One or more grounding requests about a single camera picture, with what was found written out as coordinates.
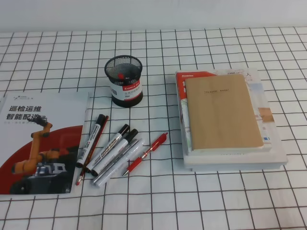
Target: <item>white grid tablecloth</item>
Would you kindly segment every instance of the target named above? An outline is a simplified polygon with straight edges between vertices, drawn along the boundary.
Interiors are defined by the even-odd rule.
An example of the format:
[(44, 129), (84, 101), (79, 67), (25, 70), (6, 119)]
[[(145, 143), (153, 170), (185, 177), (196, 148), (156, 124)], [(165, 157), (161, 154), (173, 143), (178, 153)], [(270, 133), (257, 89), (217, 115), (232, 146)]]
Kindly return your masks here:
[[(110, 116), (104, 142), (124, 123), (146, 145), (170, 133), (129, 177), (101, 189), (86, 177), (68, 195), (0, 196), (0, 229), (307, 229), (306, 48), (307, 27), (0, 34), (0, 97), (90, 92), (83, 141), (99, 113)], [(133, 108), (111, 102), (104, 73), (105, 63), (123, 54), (143, 64), (144, 98)], [(264, 171), (185, 170), (175, 71), (246, 67), (259, 70), (289, 163)]]

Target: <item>book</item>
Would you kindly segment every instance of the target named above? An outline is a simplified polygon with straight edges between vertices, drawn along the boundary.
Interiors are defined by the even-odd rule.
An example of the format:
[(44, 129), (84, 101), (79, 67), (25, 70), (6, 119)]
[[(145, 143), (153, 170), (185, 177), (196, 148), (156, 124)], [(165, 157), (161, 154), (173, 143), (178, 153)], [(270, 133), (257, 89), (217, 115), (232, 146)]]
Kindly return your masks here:
[(87, 92), (9, 92), (0, 108), (0, 194), (71, 191)]
[[(188, 115), (184, 110), (187, 107), (185, 81), (180, 82), (181, 76), (183, 77), (201, 77), (201, 76), (214, 76), (225, 74), (243, 74), (245, 81), (248, 85), (248, 90), (252, 100), (255, 117), (257, 122), (260, 120), (263, 124), (263, 129), (260, 130), (263, 137), (264, 148), (262, 151), (251, 151), (249, 153), (233, 152), (213, 155), (191, 155), (189, 154), (189, 126), (184, 122)], [(180, 127), (182, 138), (183, 150), (183, 163), (184, 167), (192, 169), (193, 171), (216, 171), (216, 170), (259, 170), (259, 169), (279, 169), (282, 165), (288, 162), (287, 155), (282, 147), (282, 142), (277, 133), (276, 125), (266, 100), (263, 86), (259, 79), (256, 69), (215, 69), (210, 71), (179, 71), (177, 77), (177, 99), (178, 108), (180, 113)]]
[(262, 147), (242, 74), (186, 79), (193, 150)]
[[(245, 78), (245, 82), (248, 86), (248, 92), (250, 99), (252, 101), (253, 110), (257, 124), (262, 136), (262, 141), (264, 145), (262, 147), (254, 148), (255, 152), (264, 152), (268, 151), (271, 147), (270, 137), (266, 130), (265, 124), (263, 123), (260, 109), (263, 106), (263, 103), (257, 99), (257, 97), (262, 96), (262, 94), (255, 94), (257, 91), (258, 79), (252, 77), (251, 74), (257, 75), (257, 71), (253, 69), (220, 69), (220, 70), (211, 70), (211, 71), (201, 71), (195, 70), (191, 72), (187, 71), (178, 71), (176, 73), (176, 85), (177, 85), (177, 99), (178, 99), (178, 109), (180, 114), (180, 125), (181, 125), (181, 136), (184, 152), (188, 155), (203, 155), (201, 150), (192, 150), (191, 135), (190, 135), (190, 126), (189, 126), (189, 113), (188, 113), (188, 100), (187, 100), (187, 91), (186, 91), (186, 79), (189, 78), (199, 78), (199, 77), (209, 77), (216, 75), (225, 75), (225, 74), (242, 74)], [(234, 149), (232, 151), (229, 149), (227, 152), (221, 153), (220, 151), (211, 150), (214, 154), (245, 154), (246, 149)]]

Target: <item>black mesh pen holder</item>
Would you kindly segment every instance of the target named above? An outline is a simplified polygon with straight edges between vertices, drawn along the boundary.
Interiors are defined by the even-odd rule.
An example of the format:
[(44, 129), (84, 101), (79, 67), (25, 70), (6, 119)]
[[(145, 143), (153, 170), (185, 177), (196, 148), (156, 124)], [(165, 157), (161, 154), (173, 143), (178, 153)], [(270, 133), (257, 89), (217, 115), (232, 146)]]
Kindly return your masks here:
[(142, 100), (141, 72), (142, 63), (133, 56), (116, 56), (106, 63), (105, 73), (111, 82), (112, 101), (115, 104), (132, 107)]

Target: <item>pen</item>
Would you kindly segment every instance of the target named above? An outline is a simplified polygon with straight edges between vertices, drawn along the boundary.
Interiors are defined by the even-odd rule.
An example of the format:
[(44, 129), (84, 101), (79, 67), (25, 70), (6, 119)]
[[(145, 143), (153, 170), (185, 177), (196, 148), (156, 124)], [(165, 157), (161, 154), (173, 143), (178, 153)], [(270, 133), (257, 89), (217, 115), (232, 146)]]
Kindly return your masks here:
[(123, 135), (130, 129), (130, 126), (125, 124), (117, 134), (107, 143), (106, 147), (102, 149), (86, 166), (85, 171), (90, 173), (91, 170), (106, 156), (112, 148), (119, 142)]
[(101, 125), (102, 125), (102, 122), (103, 120), (105, 119), (105, 116), (103, 114), (99, 114), (98, 116), (98, 119), (96, 121), (96, 124), (94, 126), (94, 129), (90, 135), (90, 138), (88, 139), (88, 141), (86, 142), (86, 145), (85, 147), (83, 148), (81, 154), (80, 154), (80, 157), (78, 158), (77, 160), (77, 164), (76, 164), (76, 167), (77, 168), (82, 168), (84, 163), (85, 163), (85, 160), (87, 158), (87, 155), (89, 154), (91, 148), (92, 148), (92, 145), (94, 143), (94, 141), (96, 140), (96, 137), (99, 133), (99, 130), (101, 128)]
[(137, 159), (135, 159), (133, 161), (133, 163), (127, 168), (127, 171), (125, 171), (125, 173), (123, 174), (123, 176), (127, 175), (128, 173), (130, 173), (136, 166), (138, 166), (142, 160), (145, 159), (145, 157), (147, 157), (147, 155), (152, 152), (155, 151), (163, 142), (166, 141), (167, 138), (167, 134), (168, 133), (164, 133), (161, 136), (159, 136), (159, 138), (157, 140), (155, 140), (155, 142), (150, 146), (150, 148), (148, 150), (146, 150), (142, 156), (138, 157)]
[(107, 171), (100, 173), (96, 178), (94, 178), (93, 183), (98, 187), (104, 185), (108, 181), (108, 179), (110, 179), (111, 176), (123, 166), (124, 163), (130, 160), (135, 154), (137, 154), (141, 150), (144, 143), (145, 141), (143, 139), (138, 141), (128, 152), (121, 155)]
[(100, 131), (99, 131), (99, 135), (98, 135), (97, 138), (95, 139), (95, 141), (94, 141), (94, 143), (93, 143), (93, 145), (92, 145), (92, 147), (91, 147), (90, 153), (87, 155), (87, 158), (86, 158), (85, 163), (84, 163), (84, 165), (83, 165), (83, 167), (82, 167), (82, 170), (81, 170), (81, 172), (80, 172), (80, 175), (79, 175), (78, 178), (77, 178), (77, 181), (76, 181), (76, 185), (77, 185), (77, 186), (80, 184), (80, 182), (81, 182), (81, 180), (82, 180), (82, 177), (83, 177), (84, 174), (85, 174), (85, 167), (86, 167), (86, 165), (87, 165), (87, 164), (90, 162), (90, 160), (91, 160), (92, 154), (94, 153), (94, 150), (95, 150), (95, 148), (96, 148), (96, 146), (97, 146), (97, 143), (99, 142), (99, 139), (100, 139), (100, 137), (101, 137), (102, 131), (104, 130), (104, 128), (105, 128), (105, 126), (106, 126), (106, 122), (107, 122), (108, 119), (109, 119), (109, 116), (105, 116), (105, 118), (104, 118), (104, 120), (103, 120), (103, 122), (102, 122), (102, 127), (101, 127), (101, 129), (100, 129)]
[(129, 145), (127, 145), (125, 148), (123, 148), (123, 150), (115, 158), (113, 158), (113, 160), (110, 161), (110, 163), (99, 173), (99, 175), (102, 175), (109, 168), (111, 168), (115, 162), (117, 162), (130, 149), (132, 149), (132, 147), (135, 146), (135, 144), (138, 143), (138, 142), (139, 142), (139, 140), (133, 139)]
[(91, 171), (93, 176), (98, 174), (115, 158), (138, 134), (136, 129), (128, 133)]

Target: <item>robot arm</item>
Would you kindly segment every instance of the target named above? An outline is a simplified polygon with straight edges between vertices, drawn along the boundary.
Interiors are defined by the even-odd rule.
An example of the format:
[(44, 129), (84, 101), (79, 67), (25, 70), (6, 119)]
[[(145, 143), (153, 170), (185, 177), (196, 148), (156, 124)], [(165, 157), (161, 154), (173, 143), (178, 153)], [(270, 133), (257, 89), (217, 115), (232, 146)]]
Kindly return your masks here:
[(50, 133), (50, 129), (52, 128), (52, 124), (45, 121), (42, 119), (40, 116), (33, 118), (29, 120), (31, 122), (35, 122), (38, 125), (43, 126), (43, 130), (32, 133), (31, 137), (33, 138), (32, 140), (32, 145), (31, 145), (31, 151), (30, 151), (30, 157), (28, 160), (22, 161), (15, 163), (12, 167), (12, 173), (14, 174), (20, 174), (20, 173), (27, 173), (31, 172), (36, 168), (36, 165), (38, 162), (42, 161), (43, 155), (46, 158), (58, 158), (59, 155), (55, 154), (54, 151), (44, 152), (42, 153), (43, 155), (39, 154), (39, 144), (40, 144), (40, 138), (41, 137), (48, 137)]

